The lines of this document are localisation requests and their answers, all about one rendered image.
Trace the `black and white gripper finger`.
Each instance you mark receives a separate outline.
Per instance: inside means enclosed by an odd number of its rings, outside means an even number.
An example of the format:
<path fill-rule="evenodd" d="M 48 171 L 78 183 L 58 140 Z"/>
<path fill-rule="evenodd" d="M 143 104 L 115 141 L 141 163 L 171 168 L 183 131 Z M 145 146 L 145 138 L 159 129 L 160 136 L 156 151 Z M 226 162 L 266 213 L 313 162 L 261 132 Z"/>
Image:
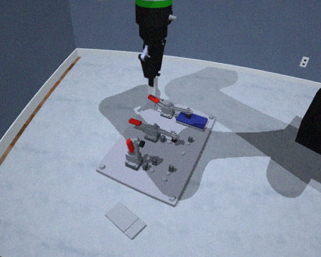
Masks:
<path fill-rule="evenodd" d="M 160 41 L 158 42 L 158 57 L 156 58 L 156 77 L 157 77 L 156 94 L 158 93 L 158 76 L 161 75 L 158 73 L 158 71 L 161 70 L 165 43 L 166 43 L 165 39 L 163 39 L 162 42 L 160 42 Z"/>
<path fill-rule="evenodd" d="M 148 45 L 145 45 L 142 54 L 139 54 L 138 58 L 141 61 L 144 77 L 148 79 L 148 93 L 156 95 L 156 58 L 158 57 L 158 45 L 154 46 L 154 56 L 148 55 Z"/>

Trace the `blue rectangular plate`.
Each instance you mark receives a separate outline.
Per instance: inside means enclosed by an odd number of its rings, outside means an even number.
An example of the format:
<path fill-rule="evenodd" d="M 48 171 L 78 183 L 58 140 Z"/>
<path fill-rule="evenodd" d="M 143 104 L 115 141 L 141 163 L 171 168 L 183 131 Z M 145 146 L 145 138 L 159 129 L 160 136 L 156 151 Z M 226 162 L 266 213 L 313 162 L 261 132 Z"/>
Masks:
<path fill-rule="evenodd" d="M 190 118 L 186 117 L 186 113 L 180 112 L 178 115 L 176 122 L 181 123 L 183 125 L 187 125 L 190 127 L 193 127 L 195 129 L 203 131 L 206 123 L 208 121 L 208 118 L 204 118 L 200 115 L 192 114 Z"/>

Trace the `grey toggle clamp with red handle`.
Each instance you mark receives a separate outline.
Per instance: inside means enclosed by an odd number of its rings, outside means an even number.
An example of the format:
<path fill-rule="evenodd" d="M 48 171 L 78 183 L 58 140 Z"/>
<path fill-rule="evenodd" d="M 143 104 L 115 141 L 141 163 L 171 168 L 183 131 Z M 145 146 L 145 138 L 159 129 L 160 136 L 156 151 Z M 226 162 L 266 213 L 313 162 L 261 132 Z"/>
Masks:
<path fill-rule="evenodd" d="M 134 143 L 134 145 L 132 142 Z M 125 166 L 131 169 L 134 169 L 135 171 L 138 171 L 139 167 L 144 162 L 143 157 L 141 157 L 141 152 L 139 151 L 139 147 L 143 148 L 145 145 L 145 141 L 143 140 L 140 141 L 139 137 L 136 137 L 134 139 L 129 138 L 126 143 L 129 151 L 127 151 L 128 154 L 125 154 L 126 155 Z M 135 150 L 135 154 L 134 154 L 134 150 Z"/>

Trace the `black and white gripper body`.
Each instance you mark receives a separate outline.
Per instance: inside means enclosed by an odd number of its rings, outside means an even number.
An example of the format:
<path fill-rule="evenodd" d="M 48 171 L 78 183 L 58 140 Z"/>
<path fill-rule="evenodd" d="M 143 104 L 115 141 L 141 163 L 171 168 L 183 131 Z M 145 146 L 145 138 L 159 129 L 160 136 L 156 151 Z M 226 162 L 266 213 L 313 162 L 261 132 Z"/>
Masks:
<path fill-rule="evenodd" d="M 148 45 L 148 55 L 154 56 L 154 46 L 158 45 L 158 42 L 162 42 L 167 37 L 168 26 L 162 28 L 146 28 L 139 26 L 139 36 L 144 41 L 143 49 L 145 45 Z"/>

